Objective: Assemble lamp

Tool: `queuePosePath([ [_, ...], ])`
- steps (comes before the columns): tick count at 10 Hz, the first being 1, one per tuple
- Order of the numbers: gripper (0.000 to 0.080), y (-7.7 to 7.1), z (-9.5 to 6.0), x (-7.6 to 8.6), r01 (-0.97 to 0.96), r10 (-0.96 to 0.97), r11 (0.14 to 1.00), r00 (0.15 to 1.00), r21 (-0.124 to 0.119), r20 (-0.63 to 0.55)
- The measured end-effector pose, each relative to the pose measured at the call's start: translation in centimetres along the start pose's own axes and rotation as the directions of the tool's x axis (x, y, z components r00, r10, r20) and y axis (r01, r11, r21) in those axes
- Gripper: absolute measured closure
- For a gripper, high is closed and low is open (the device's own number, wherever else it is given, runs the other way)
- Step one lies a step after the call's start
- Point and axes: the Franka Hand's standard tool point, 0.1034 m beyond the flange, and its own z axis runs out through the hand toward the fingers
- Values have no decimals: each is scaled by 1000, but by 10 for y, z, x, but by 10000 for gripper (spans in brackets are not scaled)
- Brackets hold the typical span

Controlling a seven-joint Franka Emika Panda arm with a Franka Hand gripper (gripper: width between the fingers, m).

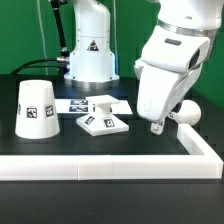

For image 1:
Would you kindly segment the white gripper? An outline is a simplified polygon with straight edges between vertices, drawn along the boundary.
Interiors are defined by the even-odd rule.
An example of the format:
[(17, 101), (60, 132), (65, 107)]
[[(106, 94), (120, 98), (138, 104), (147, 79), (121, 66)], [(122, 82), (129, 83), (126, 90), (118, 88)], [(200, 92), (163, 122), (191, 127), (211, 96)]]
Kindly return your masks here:
[(151, 132), (161, 134), (165, 117), (200, 76), (210, 40), (176, 34), (156, 26), (136, 61), (140, 80), (137, 111), (151, 122)]

